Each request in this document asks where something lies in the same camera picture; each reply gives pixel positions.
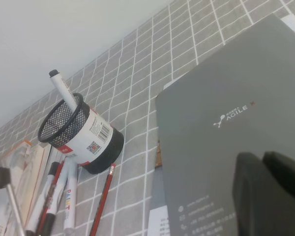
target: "paper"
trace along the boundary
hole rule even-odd
[[[167,206],[150,210],[147,236],[170,236]]]

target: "metal rod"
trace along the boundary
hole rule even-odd
[[[15,197],[14,191],[13,191],[13,187],[10,183],[6,185],[6,190],[8,192],[12,211],[14,213],[14,217],[15,217],[15,220],[17,223],[18,234],[19,234],[19,236],[26,236],[24,228],[23,228],[23,224],[22,224],[21,214],[20,214],[17,202],[16,202],[16,197]]]

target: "white label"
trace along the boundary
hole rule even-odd
[[[167,206],[149,211],[147,236],[170,236]]]
[[[80,165],[88,164],[102,154],[112,136],[110,124],[90,109],[88,120],[80,132],[58,150]]]

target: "barcode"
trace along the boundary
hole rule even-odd
[[[103,124],[102,129],[98,134],[98,137],[100,138],[101,141],[106,142],[108,135],[109,135],[109,128],[105,124]]]

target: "qr code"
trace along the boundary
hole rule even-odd
[[[87,150],[89,150],[93,154],[95,154],[99,149],[100,146],[94,141],[87,147]]]

